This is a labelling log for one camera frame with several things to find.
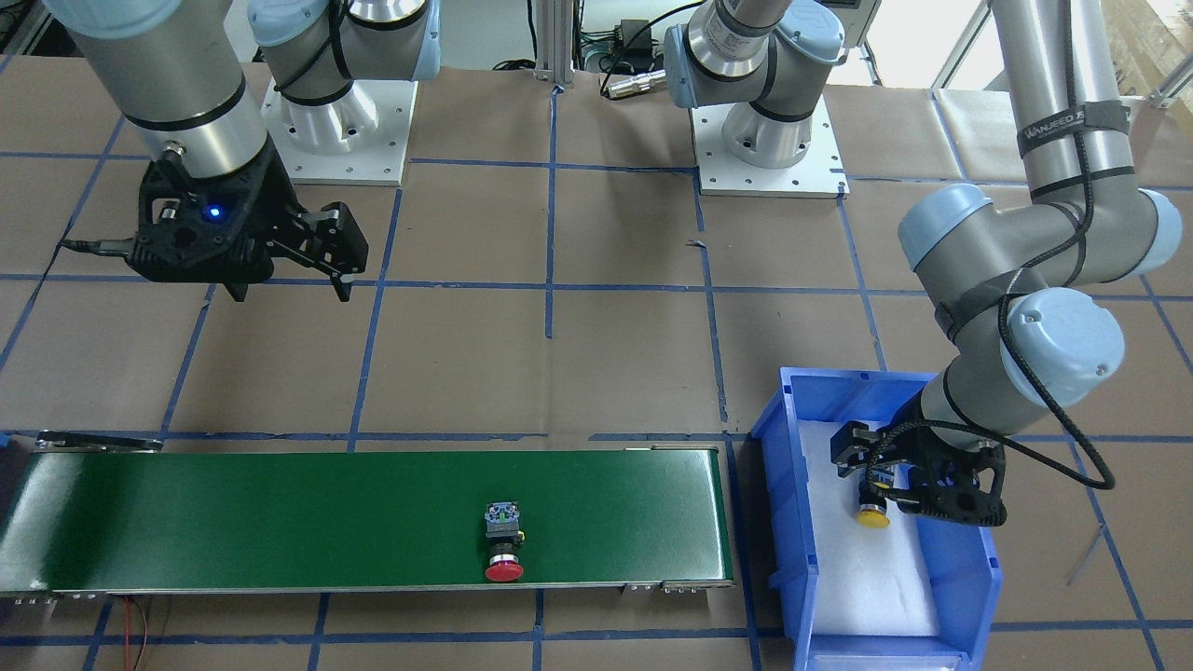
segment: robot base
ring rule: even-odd
[[[311,154],[286,141],[289,133],[278,104],[282,94],[270,82],[261,116],[295,184],[402,185],[418,84],[358,80],[356,85],[377,104],[379,123],[372,143],[347,154]]]
[[[700,167],[700,191],[711,196],[835,198],[849,192],[836,135],[822,97],[812,112],[812,138],[798,164],[783,170],[752,166],[735,156],[721,137],[729,105],[692,110],[692,135]]]

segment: red wire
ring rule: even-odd
[[[132,644],[129,638],[132,635],[132,612],[129,610],[129,597],[124,597],[124,671],[132,671]]]

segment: blue joint cap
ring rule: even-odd
[[[684,49],[684,26],[673,25],[663,37],[663,67],[667,70],[667,93],[676,107],[697,107],[696,87],[692,86],[692,63]]]
[[[427,2],[427,24],[422,33],[422,49],[414,64],[410,81],[426,81],[439,76],[441,51],[439,49],[439,0]]]
[[[62,25],[95,39],[124,39],[166,23],[183,0],[43,0]]]
[[[1063,287],[1041,289],[1018,300],[1007,324],[1024,356],[1044,388],[1062,407],[1071,406],[1123,363],[1126,340],[1114,315],[1089,296]],[[1002,368],[1015,389],[1040,406],[1031,382],[1001,344]]]
[[[826,66],[836,64],[845,45],[845,27],[833,10],[815,0],[795,0],[775,36],[809,59]]]
[[[1139,192],[1150,198],[1151,204],[1156,207],[1156,236],[1151,240],[1151,247],[1143,256],[1139,265],[1127,273],[1129,277],[1151,272],[1168,263],[1168,259],[1176,253],[1176,248],[1181,246],[1183,228],[1181,213],[1164,195],[1148,189],[1141,189]]]
[[[261,47],[277,47],[302,35],[327,10],[327,0],[251,0],[248,25]]]
[[[898,224],[898,241],[911,270],[960,222],[991,202],[972,184],[954,184],[916,203]]]

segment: metal post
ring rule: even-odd
[[[985,27],[989,20],[990,4],[988,0],[979,0],[977,8],[973,10],[973,16],[970,17],[969,23],[962,30],[962,35],[957,38],[957,44],[953,44],[953,50],[945,59],[945,64],[940,66],[940,73],[937,75],[937,79],[932,80],[932,88],[948,87],[953,78],[957,76],[957,70],[960,69],[962,63],[965,62],[965,57],[969,56],[970,50],[973,48],[973,43],[982,35],[982,29]]]
[[[1148,101],[1152,107],[1167,110],[1189,84],[1193,84],[1193,54],[1186,55],[1181,64],[1148,94]]]
[[[573,0],[537,0],[538,62],[534,76],[571,87]]]

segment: yellow button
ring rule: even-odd
[[[885,529],[890,527],[891,521],[877,510],[859,510],[858,522],[863,527],[870,527],[871,529]]]

